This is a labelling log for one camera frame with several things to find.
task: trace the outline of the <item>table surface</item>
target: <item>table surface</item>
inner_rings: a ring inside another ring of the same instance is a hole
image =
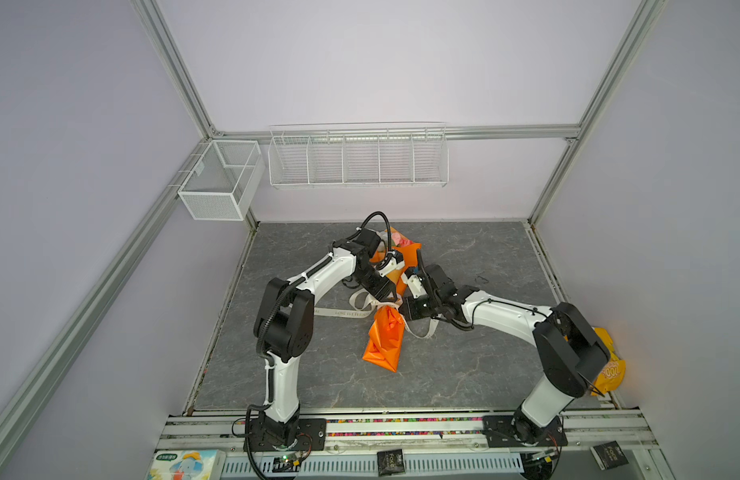
[[[519,302],[554,305],[547,279],[520,222],[393,224],[423,245],[426,264],[440,264],[456,285],[478,286]],[[252,326],[266,283],[315,263],[353,224],[261,224],[220,337],[212,352],[195,409],[244,409],[263,402],[263,360],[255,355]],[[341,285],[317,304],[350,308],[352,291]],[[298,396],[304,408],[447,407],[514,410],[543,375],[534,346],[507,333],[477,327],[462,332],[441,322],[434,336],[405,335],[396,373],[362,360],[373,322],[318,316],[301,356]],[[427,320],[411,322],[418,335]],[[571,408],[597,408],[593,397]]]

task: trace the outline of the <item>wire basket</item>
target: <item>wire basket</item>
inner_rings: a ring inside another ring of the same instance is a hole
[[[252,140],[212,140],[178,191],[196,220],[244,220],[263,176]]]
[[[272,137],[276,188],[444,186],[449,175],[444,126],[288,134],[272,128]]]

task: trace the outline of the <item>white wall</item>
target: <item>white wall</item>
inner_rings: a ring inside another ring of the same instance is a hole
[[[143,478],[180,415],[245,242],[243,222],[180,204],[17,450],[2,480]]]
[[[129,2],[0,2],[0,412],[198,139]]]
[[[216,128],[577,123],[639,0],[162,0]]]
[[[672,0],[539,231],[678,480],[740,478],[740,0]]]
[[[448,146],[444,187],[276,190],[266,174],[252,209],[259,220],[277,222],[361,220],[375,210],[394,220],[528,218],[565,141],[454,140]]]

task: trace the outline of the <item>black mounting plate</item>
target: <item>black mounting plate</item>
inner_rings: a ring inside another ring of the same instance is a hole
[[[250,449],[253,452],[279,452],[263,434],[263,416],[252,418],[250,428],[245,429],[250,436]],[[325,439],[327,437],[327,420],[326,418],[298,418],[298,433],[305,433],[311,437],[311,451],[325,449]],[[290,448],[291,451],[307,450],[308,438],[296,436],[298,443]]]
[[[522,442],[513,436],[513,427],[511,419],[513,415],[486,415],[482,417],[484,427],[484,436],[487,437],[487,446],[491,448],[498,447],[525,447]],[[538,447],[565,447],[567,446],[567,436],[562,429],[560,418],[554,417],[554,420],[547,427],[548,436],[541,438],[536,446]],[[549,436],[557,441],[555,444]]]

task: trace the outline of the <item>white mesh basket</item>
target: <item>white mesh basket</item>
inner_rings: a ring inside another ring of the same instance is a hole
[[[438,127],[273,134],[269,149],[271,185],[444,186],[449,175],[444,133],[444,127]]]
[[[264,169],[257,141],[212,140],[178,195],[196,220],[244,220]]]

